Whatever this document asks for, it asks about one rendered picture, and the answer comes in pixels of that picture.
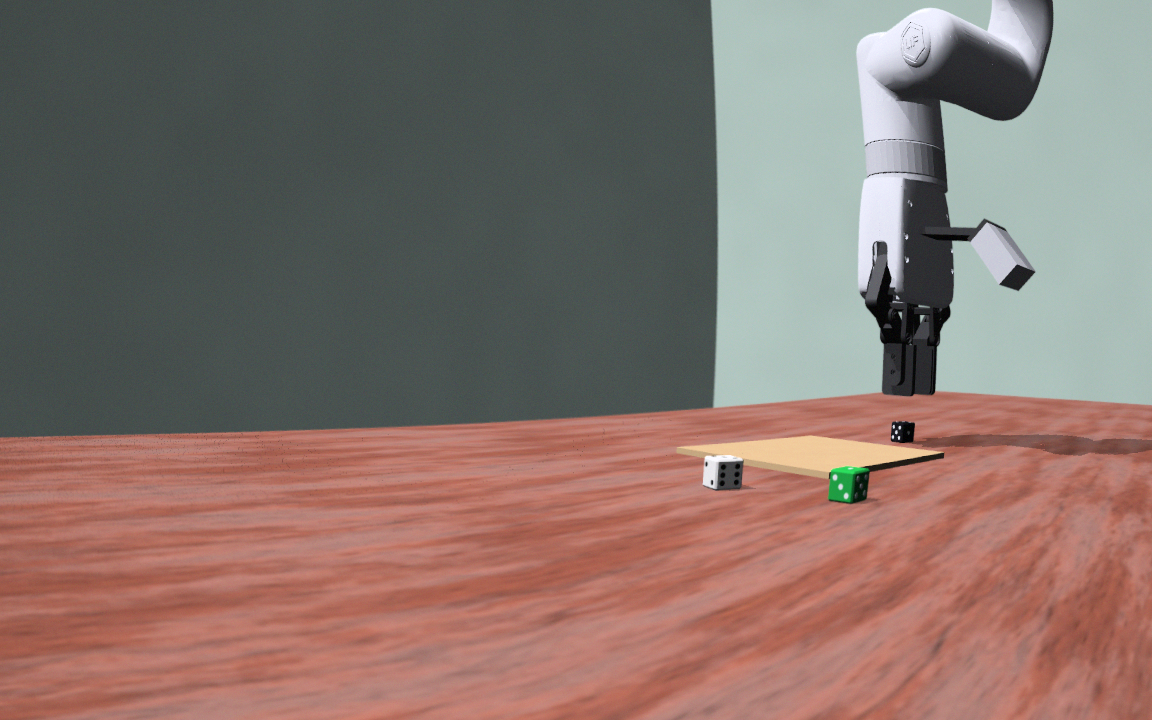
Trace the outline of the tan square mat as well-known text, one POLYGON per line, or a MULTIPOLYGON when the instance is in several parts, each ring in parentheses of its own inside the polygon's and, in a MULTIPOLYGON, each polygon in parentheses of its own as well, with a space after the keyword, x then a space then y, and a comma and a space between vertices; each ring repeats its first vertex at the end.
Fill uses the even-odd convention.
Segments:
POLYGON ((732 455, 744 465, 829 479, 833 468, 867 468, 877 471, 945 457, 945 452, 849 439, 803 435, 759 441, 677 447, 676 454, 695 457, 732 455))

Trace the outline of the green die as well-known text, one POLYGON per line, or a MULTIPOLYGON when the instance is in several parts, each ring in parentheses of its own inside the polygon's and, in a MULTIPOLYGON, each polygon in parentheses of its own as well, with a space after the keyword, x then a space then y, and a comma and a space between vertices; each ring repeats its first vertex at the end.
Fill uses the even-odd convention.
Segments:
POLYGON ((867 468, 835 468, 829 473, 828 500, 840 503, 858 503, 867 500, 867 468))

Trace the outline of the black die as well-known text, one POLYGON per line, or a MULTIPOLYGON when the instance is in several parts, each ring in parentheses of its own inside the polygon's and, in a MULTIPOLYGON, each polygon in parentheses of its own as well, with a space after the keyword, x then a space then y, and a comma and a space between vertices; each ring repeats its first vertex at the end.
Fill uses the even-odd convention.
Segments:
POLYGON ((914 420, 892 420, 890 441, 899 444, 914 442, 914 420))

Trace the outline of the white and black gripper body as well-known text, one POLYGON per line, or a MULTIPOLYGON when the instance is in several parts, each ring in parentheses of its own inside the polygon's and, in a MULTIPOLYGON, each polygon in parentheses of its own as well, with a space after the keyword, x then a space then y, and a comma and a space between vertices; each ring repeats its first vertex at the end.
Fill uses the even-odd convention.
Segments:
POLYGON ((869 176, 861 191, 858 285, 867 286, 881 242, 888 247, 893 304, 948 306, 954 300, 954 247, 919 234, 919 227, 950 227, 947 183, 910 173, 869 176), (899 296, 897 296, 899 293, 899 296))

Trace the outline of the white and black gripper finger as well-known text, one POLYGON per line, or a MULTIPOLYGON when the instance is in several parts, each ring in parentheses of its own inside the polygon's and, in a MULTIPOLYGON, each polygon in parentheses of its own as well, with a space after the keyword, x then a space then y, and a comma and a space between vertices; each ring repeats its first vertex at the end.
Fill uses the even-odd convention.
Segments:
POLYGON ((934 395, 937 346, 940 331, 952 314, 950 306, 918 306, 914 310, 914 343, 916 344, 916 376, 914 395, 934 395), (920 314, 923 316, 920 323, 920 314))
POLYGON ((893 304, 890 295, 888 247, 881 242, 865 305, 881 327, 882 395, 914 396, 916 344, 914 343, 914 304, 893 304), (902 320, 900 314, 902 313, 902 320))

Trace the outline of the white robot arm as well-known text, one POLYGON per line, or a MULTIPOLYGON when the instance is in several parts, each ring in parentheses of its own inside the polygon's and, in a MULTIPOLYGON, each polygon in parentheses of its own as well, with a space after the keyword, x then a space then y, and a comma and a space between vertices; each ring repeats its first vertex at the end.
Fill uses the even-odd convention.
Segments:
MULTIPOLYGON (((992 0, 988 32, 929 8, 861 38, 867 177, 910 173, 947 183, 940 100, 982 118, 1020 118, 1041 83, 1052 32, 1053 0, 992 0)), ((919 234, 969 240, 998 285, 1011 290, 1036 273, 1009 232, 990 220, 977 228, 919 227, 919 234)))

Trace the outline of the white die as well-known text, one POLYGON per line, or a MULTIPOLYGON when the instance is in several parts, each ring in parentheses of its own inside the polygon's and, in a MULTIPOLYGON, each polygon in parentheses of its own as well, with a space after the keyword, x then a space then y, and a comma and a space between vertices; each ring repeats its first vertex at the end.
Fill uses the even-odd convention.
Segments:
POLYGON ((707 488, 741 488, 742 457, 732 455, 707 456, 704 461, 703 486, 707 488))

